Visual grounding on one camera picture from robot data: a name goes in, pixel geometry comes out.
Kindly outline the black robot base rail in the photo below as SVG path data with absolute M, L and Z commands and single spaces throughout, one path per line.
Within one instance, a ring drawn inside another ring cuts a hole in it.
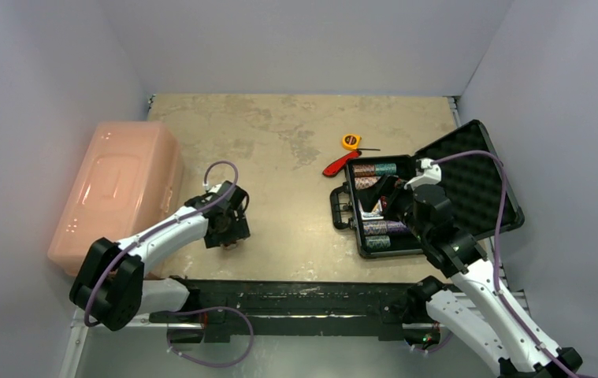
M 166 279 L 186 291 L 176 305 L 162 299 L 143 309 L 157 280 L 105 282 L 90 315 L 117 331 L 137 316 L 154 324 L 200 323 L 208 343 L 227 343 L 233 335 L 376 336 L 380 341 L 419 340 L 417 324 L 430 322 L 430 295 L 452 289 L 429 276 L 413 283 L 308 283 L 245 280 Z

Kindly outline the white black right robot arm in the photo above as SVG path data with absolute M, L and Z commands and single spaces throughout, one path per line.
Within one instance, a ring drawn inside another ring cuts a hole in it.
M 429 276 L 413 287 L 408 313 L 446 326 L 499 377 L 576 377 L 583 360 L 542 331 L 503 285 L 497 264 L 478 241 L 457 225 L 442 187 L 407 189 L 394 176 L 382 176 L 360 192 L 364 211 L 380 198 L 385 218 L 400 221 L 420 242 L 427 261 L 439 269 L 474 305 L 458 304 L 455 294 Z

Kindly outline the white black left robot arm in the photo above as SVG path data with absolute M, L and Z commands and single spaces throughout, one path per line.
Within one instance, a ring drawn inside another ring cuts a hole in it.
M 181 322 L 195 319 L 199 300 L 185 279 L 150 280 L 148 275 L 191 243 L 224 248 L 249 238 L 249 199 L 244 189 L 225 181 L 144 231 L 117 241 L 95 240 L 69 292 L 70 301 L 84 312 L 84 324 L 117 331 L 140 314 L 171 313 Z

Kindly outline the black poker set case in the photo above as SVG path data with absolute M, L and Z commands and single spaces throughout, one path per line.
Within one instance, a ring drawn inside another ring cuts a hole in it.
M 402 180 L 415 177 L 416 161 L 442 158 L 475 150 L 494 154 L 495 148 L 487 128 L 479 120 L 471 120 L 453 132 L 422 147 L 413 155 L 390 155 L 381 157 L 357 157 L 344 167 L 345 181 L 333 189 L 329 196 L 332 224 L 338 230 L 351 229 L 355 233 L 356 248 L 365 259 L 390 258 L 417 255 L 422 251 L 420 243 L 412 234 L 388 235 L 392 245 L 386 250 L 367 250 L 363 225 L 358 205 L 358 191 L 355 189 L 353 165 L 375 165 L 393 163 L 397 176 Z M 477 154 L 440 162 L 442 180 L 439 185 L 453 205 L 457 225 L 465 228 L 475 239 L 492 237 L 500 206 L 502 172 L 489 157 Z

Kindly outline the grey blue poker chip stack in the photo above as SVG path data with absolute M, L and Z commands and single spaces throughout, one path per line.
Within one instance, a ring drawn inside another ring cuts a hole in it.
M 372 235 L 365 237 L 365 246 L 367 250 L 386 250 L 392 245 L 391 238 L 388 235 Z

